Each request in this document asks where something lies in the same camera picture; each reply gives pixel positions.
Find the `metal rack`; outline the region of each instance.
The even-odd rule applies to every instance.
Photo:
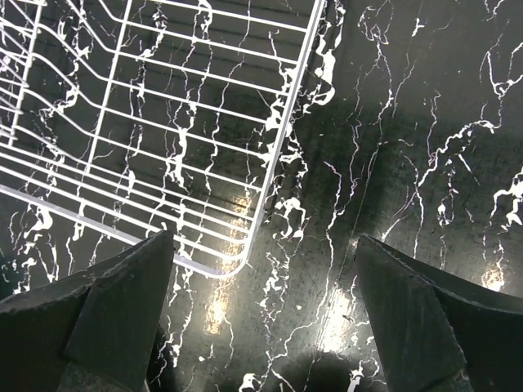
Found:
[[[89,32],[93,42],[105,53],[112,57],[108,67],[108,74],[101,74],[93,66],[91,60],[78,53],[70,42],[60,32],[55,31],[42,20],[42,12],[47,3],[43,0],[3,0],[3,15],[0,15],[0,174],[4,177],[13,177],[21,180],[25,186],[15,189],[12,186],[0,183],[0,192],[19,200],[46,208],[59,216],[75,222],[76,225],[90,227],[111,238],[116,238],[128,244],[135,244],[141,240],[135,229],[143,230],[145,235],[166,227],[175,227],[175,240],[179,245],[179,252],[175,262],[195,272],[211,278],[226,278],[238,273],[247,263],[253,240],[257,229],[263,219],[264,203],[271,186],[275,165],[278,162],[279,151],[284,143],[288,122],[291,118],[293,105],[297,99],[306,62],[318,28],[320,16],[324,9],[324,0],[315,0],[311,15],[306,27],[284,24],[273,20],[266,20],[250,16],[250,12],[236,13],[222,9],[209,8],[207,5],[185,4],[173,0],[150,0],[161,4],[162,7],[178,7],[224,18],[243,20],[249,24],[267,25],[276,29],[289,30],[302,34],[301,47],[296,59],[289,59],[277,53],[266,53],[246,47],[238,47],[227,43],[213,41],[211,38],[198,38],[173,31],[170,28],[151,26],[132,19],[132,0],[124,3],[121,16],[116,16],[104,0],[96,0],[96,6],[101,7],[105,15],[118,26],[118,39],[114,47],[110,47],[102,39],[96,29],[91,26],[85,11],[72,0],[60,0],[63,7],[68,7],[74,18],[83,29]],[[246,56],[253,56],[266,61],[273,61],[279,70],[285,69],[285,74],[290,78],[282,78],[280,89],[262,86],[261,84],[246,82],[231,75],[225,76],[211,73],[208,69],[192,69],[185,63],[177,65],[165,60],[157,60],[154,56],[133,54],[125,50],[124,42],[127,29],[148,31],[152,34],[175,39],[187,40],[191,44],[202,44],[223,51],[235,51]],[[62,51],[75,64],[81,65],[92,77],[105,84],[104,95],[101,101],[93,100],[78,84],[65,74],[53,59],[38,53],[35,50],[38,37],[47,34],[56,40]],[[158,88],[148,88],[146,82],[131,83],[118,80],[116,77],[118,62],[130,59],[143,64],[159,67],[168,75],[173,70],[181,71],[184,75],[192,75],[203,79],[209,78],[218,82],[227,83],[241,88],[254,90],[256,93],[264,92],[272,95],[270,105],[270,118],[259,118],[249,113],[225,109],[223,105],[210,105],[199,100],[175,96]],[[57,80],[65,86],[74,99],[82,99],[87,105],[97,112],[97,120],[93,129],[85,129],[71,118],[59,102],[45,96],[37,88],[30,85],[29,80],[33,72],[33,64],[38,61],[46,69],[56,75]],[[251,145],[238,145],[227,141],[219,141],[204,133],[181,129],[168,122],[154,121],[143,115],[133,112],[125,113],[116,109],[111,102],[111,94],[115,88],[123,88],[129,94],[147,95],[156,100],[177,102],[179,105],[188,105],[194,111],[210,110],[215,114],[231,116],[237,121],[245,122],[245,129],[252,129],[252,124],[262,127],[262,132],[267,133],[271,128],[275,131],[274,137],[269,141],[261,141],[257,148]],[[87,138],[89,146],[85,154],[78,156],[61,148],[53,142],[52,138],[45,137],[30,127],[21,125],[20,119],[27,113],[25,102],[27,99],[36,100],[49,115],[56,116],[67,124],[70,132],[77,132],[78,136]],[[106,116],[116,116],[126,121],[131,121],[143,127],[152,127],[155,130],[173,134],[179,140],[200,143],[211,146],[214,154],[228,152],[244,157],[249,166],[249,159],[256,159],[257,170],[262,172],[259,179],[245,178],[239,180],[227,171],[214,170],[212,165],[199,167],[184,160],[177,154],[162,156],[150,150],[141,148],[140,145],[126,145],[115,140],[111,135],[102,131],[106,124]],[[37,145],[38,148],[28,148],[28,145]],[[187,188],[180,184],[179,178],[172,179],[177,182],[178,188],[172,190],[171,186],[162,186],[148,181],[145,177],[136,176],[133,171],[116,171],[113,168],[97,164],[100,148],[122,149],[127,157],[140,156],[148,159],[147,162],[157,162],[165,167],[183,170],[188,176],[202,176],[205,184],[212,194],[209,181],[221,184],[222,187],[235,187],[248,195],[247,202],[243,205],[232,206],[227,203],[216,203],[210,197],[201,195],[193,196],[186,192]],[[35,196],[27,192],[27,184],[46,190],[47,197]],[[100,218],[112,216],[114,221],[123,222],[108,225]],[[183,234],[183,230],[190,230],[191,235]],[[219,260],[220,269],[206,262],[207,256]]]

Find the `coated wire rack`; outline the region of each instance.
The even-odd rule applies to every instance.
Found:
[[[171,229],[178,265],[238,273],[324,0],[227,4],[2,0],[0,192],[128,244]]]

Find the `black surface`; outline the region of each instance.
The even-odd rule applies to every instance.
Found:
[[[452,390],[448,383],[459,373],[474,391],[516,390],[523,299],[469,283],[368,236],[360,238],[355,259],[390,390]]]
[[[80,378],[141,390],[172,245],[172,234],[162,232],[113,259],[0,302],[2,391],[54,392],[70,359],[83,369],[76,372]],[[72,386],[74,379],[64,381]]]

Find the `white wire rack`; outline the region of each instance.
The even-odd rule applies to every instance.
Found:
[[[57,0],[60,9],[66,10],[69,20],[75,23],[72,31],[77,36],[71,38],[64,30],[62,19],[57,22],[45,16],[46,9],[55,3],[2,0],[0,192],[129,244],[141,241],[144,235],[151,232],[172,229],[179,251],[174,260],[177,264],[208,277],[229,277],[247,263],[257,228],[263,219],[266,196],[324,0],[315,0],[308,23],[303,27],[251,16],[250,8],[242,13],[210,7],[207,1],[198,2],[198,5],[173,0],[148,1],[156,10],[162,7],[164,11],[192,12],[195,23],[199,18],[208,23],[209,18],[214,16],[225,21],[240,20],[248,28],[260,25],[283,35],[287,32],[301,34],[296,58],[287,58],[287,51],[283,56],[282,50],[276,51],[274,44],[270,50],[263,50],[258,48],[260,45],[249,48],[247,45],[229,44],[225,39],[212,40],[207,28],[200,36],[194,30],[192,34],[182,33],[183,29],[177,29],[176,24],[168,20],[168,12],[155,12],[150,19],[154,23],[145,22],[136,12],[136,7],[142,10],[146,3],[133,4],[132,1],[122,2],[120,6],[123,8],[115,9],[104,0],[95,0],[90,5]],[[90,17],[92,12],[89,7],[94,7],[97,15],[103,15],[96,17],[101,19],[100,22]],[[107,21],[113,26],[110,32],[103,26]],[[88,45],[89,56],[86,56],[85,47],[83,52],[79,44],[80,30],[92,39]],[[136,41],[133,37],[143,33],[150,34],[152,44],[148,51],[141,47],[139,52],[133,53],[132,45]],[[182,64],[172,60],[172,51],[169,58],[159,54],[166,37],[174,40],[174,47],[176,42],[190,44]],[[59,61],[55,55],[46,53],[49,42],[65,54],[73,70],[64,70],[63,65],[57,64]],[[191,67],[188,59],[191,55],[195,56],[193,52],[198,45],[207,48],[208,56],[214,56],[218,62],[234,61],[234,56],[238,55],[242,56],[245,64],[248,63],[246,56],[252,59],[251,65],[263,62],[262,68],[272,62],[281,75],[277,75],[281,86],[264,86],[264,78],[253,82],[237,78],[233,72],[213,72],[209,65]],[[217,59],[216,51],[222,54],[221,60]],[[141,77],[134,80],[120,77],[123,70],[129,68],[127,65],[132,63],[137,64],[138,73],[142,72]],[[160,82],[150,82],[151,76],[143,76],[146,67],[149,67],[147,72],[150,74],[155,69],[153,79]],[[103,94],[93,93],[91,83],[81,83],[78,69],[96,80],[102,86],[98,91],[103,91]],[[54,81],[55,87],[61,88],[58,96],[49,92],[52,90],[49,82],[42,86],[43,70],[53,75],[53,78],[46,80]],[[165,87],[170,83],[173,72],[181,73],[181,80],[185,81],[185,96],[174,94]],[[199,81],[198,97],[207,81],[211,84],[222,83],[226,88],[243,89],[247,91],[243,96],[265,94],[263,100],[268,114],[262,117],[250,113],[248,102],[245,105],[241,102],[227,105],[226,101],[234,97],[227,96],[225,100],[225,92],[221,94],[219,105],[194,99],[194,94],[187,92],[187,83],[191,78]],[[138,105],[131,105],[130,110],[122,109],[118,103],[123,96],[131,97],[135,102],[138,100]],[[73,106],[78,106],[78,100],[82,104],[75,112]],[[178,105],[177,113],[190,115],[190,125],[174,123],[169,114],[168,118],[159,118],[156,114],[147,117],[148,113],[153,112],[147,106],[150,105],[148,100],[153,100],[150,107]],[[202,111],[216,116],[215,129],[210,134],[199,129],[205,124],[204,120],[195,120],[198,117],[196,114]],[[234,122],[228,123],[236,124],[235,129],[239,129],[240,133],[245,131],[242,136],[245,139],[256,136],[256,142],[238,142],[244,141],[242,137],[228,139],[230,130],[224,125],[223,118],[233,118]],[[89,120],[92,120],[92,126],[87,125]],[[131,136],[127,135],[127,138],[115,135],[118,128],[115,124],[122,121],[131,123]],[[218,137],[220,134],[216,128],[221,129],[224,138]],[[60,137],[55,133],[58,130],[61,130]],[[61,137],[67,142],[60,143]],[[81,140],[87,141],[82,154],[71,148],[75,147],[76,140],[79,145]],[[167,147],[173,144],[181,146],[181,149],[158,149],[160,141],[165,142]],[[188,153],[189,145],[198,147]],[[198,164],[199,154],[203,151],[211,152],[211,163]],[[121,162],[125,163],[121,167],[110,163],[119,162],[118,154],[123,155]],[[219,154],[226,157],[226,163],[215,164]],[[130,166],[132,159],[138,162],[133,169]],[[162,175],[152,176],[148,173],[150,168],[161,169]],[[245,171],[247,175],[235,175]],[[200,188],[204,192],[195,191],[198,188],[195,185],[199,181],[197,177],[201,178]],[[45,192],[31,192],[30,186]]]

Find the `rack grid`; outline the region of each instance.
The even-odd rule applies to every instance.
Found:
[[[96,0],[93,7],[101,7],[104,19],[110,20],[115,26],[111,36],[116,34],[117,39],[111,47],[106,37],[100,35],[100,29],[93,20],[89,20],[89,13],[85,11],[86,5],[83,2],[80,5],[72,0],[57,2],[76,21],[76,31],[83,29],[87,32],[92,37],[92,48],[96,46],[97,50],[104,52],[106,58],[110,59],[106,66],[108,72],[104,74],[96,59],[85,56],[78,49],[78,39],[75,42],[68,38],[63,25],[58,24],[58,28],[55,28],[56,20],[50,22],[42,17],[51,3],[43,0],[3,0],[3,11],[0,14],[0,174],[3,174],[0,177],[0,192],[48,209],[76,225],[90,227],[128,244],[138,243],[144,235],[152,232],[172,229],[178,250],[174,262],[178,265],[210,278],[227,278],[237,274],[248,261],[257,229],[263,219],[266,197],[324,9],[324,0],[315,0],[307,25],[303,27],[251,16],[250,9],[245,9],[244,13],[224,11],[210,7],[207,1],[199,2],[198,5],[173,0],[146,2],[155,5],[157,10],[158,7],[167,7],[194,12],[194,21],[203,18],[204,22],[209,22],[209,18],[214,16],[241,20],[248,27],[267,26],[277,29],[277,33],[280,30],[299,33],[302,38],[295,59],[280,56],[274,43],[270,52],[224,43],[224,40],[212,40],[207,29],[204,29],[202,37],[197,37],[194,33],[180,33],[161,12],[154,14],[154,25],[147,24],[142,18],[136,18],[135,12],[133,14],[133,7],[136,5],[133,5],[133,0],[123,2],[124,8],[119,10],[119,16],[115,15],[118,12],[104,0]],[[132,40],[129,39],[131,30],[151,34],[153,44],[146,50],[141,48],[140,54],[132,53],[129,49],[132,46]],[[47,37],[45,42],[55,43],[55,47],[65,53],[74,65],[73,71],[69,70],[67,73],[61,65],[56,64],[53,57],[46,56],[45,51],[42,53],[39,50],[44,34]],[[214,51],[221,51],[242,56],[242,62],[245,56],[254,59],[252,64],[258,61],[264,61],[264,64],[272,62],[278,70],[282,85],[279,88],[264,86],[260,82],[236,78],[233,72],[227,75],[214,73],[210,66],[191,68],[188,60],[183,64],[176,64],[175,61],[162,59],[156,54],[166,37],[190,43],[192,49],[189,49],[187,59],[194,47],[201,45],[208,48],[211,57],[214,56]],[[141,67],[139,71],[143,74],[146,69],[150,74],[156,69],[156,75],[162,82],[154,86],[154,83],[148,83],[143,74],[136,80],[119,77],[122,69],[127,67],[123,65],[124,61],[134,61]],[[38,70],[35,70],[35,63],[38,63]],[[90,78],[103,83],[103,95],[98,94],[93,98],[88,88],[80,86],[75,75],[80,67]],[[32,76],[32,73],[40,72],[41,69],[54,75],[56,83],[62,87],[61,96],[55,97],[47,93],[47,87],[35,86],[39,79],[38,75]],[[232,86],[250,91],[246,96],[270,97],[263,98],[269,113],[265,117],[249,113],[248,105],[243,110],[227,109],[227,104],[224,104],[225,90],[221,94],[221,104],[216,105],[196,100],[189,92],[184,97],[167,91],[167,88],[159,88],[163,81],[167,85],[170,83],[168,75],[172,76],[173,72],[179,72],[185,77],[186,86],[189,78],[196,78],[200,81],[223,83],[226,88]],[[129,111],[119,108],[118,98],[121,96],[118,91],[125,91],[125,94],[139,104]],[[92,127],[87,127],[76,119],[78,112],[70,111],[78,100],[83,101],[82,107],[91,110],[89,113],[94,113],[91,117],[96,120]],[[185,112],[190,114],[191,121],[195,121],[194,118],[202,111],[217,116],[216,125],[223,122],[223,118],[232,118],[236,124],[241,124],[236,128],[243,129],[244,137],[249,141],[242,144],[226,138],[220,140],[217,131],[209,135],[208,132],[195,130],[197,126],[193,123],[189,127],[183,127],[167,119],[160,121],[157,118],[147,118],[145,114],[150,109],[145,106],[148,100],[154,100],[157,104],[160,102],[184,107]],[[31,124],[35,124],[34,119],[24,120],[29,113],[32,118],[38,117],[44,124],[44,132],[39,130],[42,127],[31,127]],[[52,133],[45,132],[49,118],[60,121],[56,129],[60,127],[67,132],[62,132],[62,137],[66,135],[69,138],[87,140],[87,148],[82,154],[69,151],[57,142]],[[121,137],[111,133],[118,121],[132,124],[133,131],[128,138],[131,141],[123,141]],[[152,146],[145,146],[148,140],[156,140],[154,132],[159,131],[165,135],[166,145],[168,137],[174,138],[172,140],[176,141],[178,147],[181,145],[181,151],[168,150],[167,153],[163,151],[160,154],[154,151],[156,142],[150,142]],[[256,142],[252,140],[253,135],[256,136]],[[187,153],[188,145],[198,146],[194,150],[194,156],[199,151],[211,151],[211,163],[193,163],[198,162],[198,159],[192,159]],[[117,170],[104,159],[118,154],[124,156],[123,162],[126,165]],[[240,160],[232,158],[230,165],[243,165],[248,174],[239,179],[227,169],[227,165],[218,167],[215,164],[218,154],[242,157]],[[138,161],[139,167],[156,165],[159,169],[162,168],[161,181],[150,180],[145,174],[136,174],[139,170],[130,169],[130,159],[141,159]],[[198,179],[195,177],[201,178],[201,189],[207,190],[207,193],[196,192],[191,189],[191,185],[186,184],[189,180],[192,181],[191,184],[196,184]],[[45,189],[45,194],[30,192],[30,185]],[[229,196],[244,196],[224,202],[220,197],[224,189],[229,192]],[[111,217],[112,224],[106,222],[107,216]]]

